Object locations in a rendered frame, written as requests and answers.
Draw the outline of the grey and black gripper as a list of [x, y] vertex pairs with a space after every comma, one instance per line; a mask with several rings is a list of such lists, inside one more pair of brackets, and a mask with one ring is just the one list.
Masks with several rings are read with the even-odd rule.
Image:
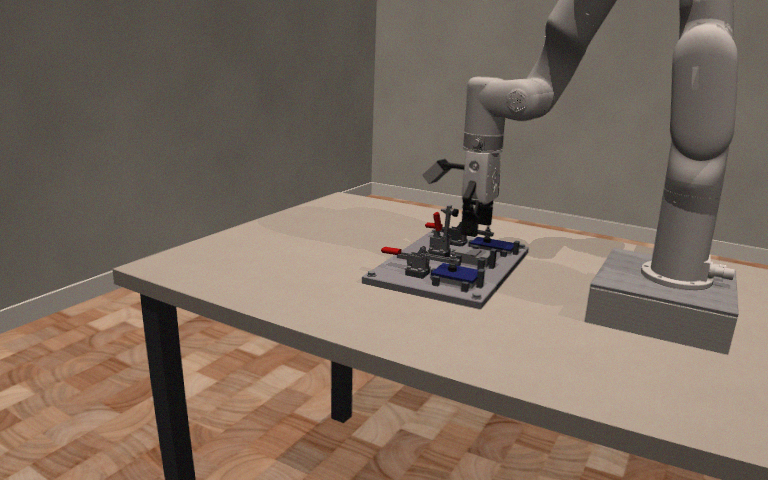
[[[461, 234], [476, 237], [478, 224], [492, 224], [493, 200], [499, 195], [500, 153], [503, 149], [487, 151], [464, 146], [463, 149], [467, 153], [462, 186]], [[477, 198], [471, 203], [471, 199]]]

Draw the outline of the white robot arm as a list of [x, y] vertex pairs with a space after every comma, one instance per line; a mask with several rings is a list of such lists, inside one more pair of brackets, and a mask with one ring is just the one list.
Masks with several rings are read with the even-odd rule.
[[[542, 53], [527, 77], [531, 80], [471, 78], [463, 146], [502, 150], [505, 118], [528, 121], [546, 115], [616, 1], [559, 0], [547, 19]], [[641, 273], [667, 287], [704, 290], [714, 276], [733, 280], [735, 271], [713, 264], [709, 255], [735, 127], [734, 0], [680, 0], [679, 14], [671, 147], [652, 261], [642, 265]]]

